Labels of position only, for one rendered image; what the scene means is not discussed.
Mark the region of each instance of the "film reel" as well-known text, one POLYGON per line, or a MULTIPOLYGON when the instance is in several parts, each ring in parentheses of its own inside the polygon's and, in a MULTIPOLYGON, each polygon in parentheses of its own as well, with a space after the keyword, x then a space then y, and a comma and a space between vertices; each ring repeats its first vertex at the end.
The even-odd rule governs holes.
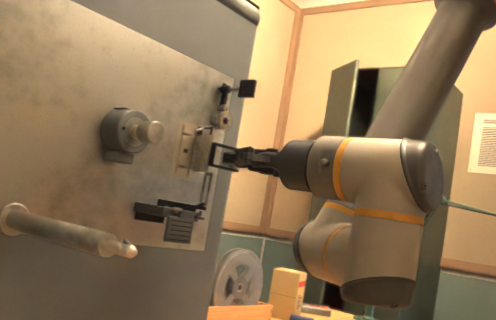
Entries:
POLYGON ((262 293, 262 265, 255 253, 232 249, 216 266, 212 305, 256 305, 262 293))

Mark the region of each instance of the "tile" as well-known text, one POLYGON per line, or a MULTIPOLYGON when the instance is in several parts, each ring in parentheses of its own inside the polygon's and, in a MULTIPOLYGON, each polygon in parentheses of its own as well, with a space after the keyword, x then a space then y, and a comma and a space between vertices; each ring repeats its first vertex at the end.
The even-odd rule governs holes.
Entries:
POLYGON ((442 271, 434 320, 496 320, 496 282, 442 271))
POLYGON ((262 242, 262 238, 244 236, 241 234, 237 235, 222 233, 216 260, 219 260, 225 253, 235 248, 251 250, 260 259, 260 255, 262 253, 262 242))
MULTIPOLYGON (((266 240, 264 254, 262 258, 262 268, 264 270, 264 287, 262 289, 261 301, 267 302, 273 269, 278 267, 300 270, 294 253, 292 244, 274 240, 266 240)), ((307 275, 307 287, 305 289, 305 302, 320 304, 323 300, 324 282, 307 275)))

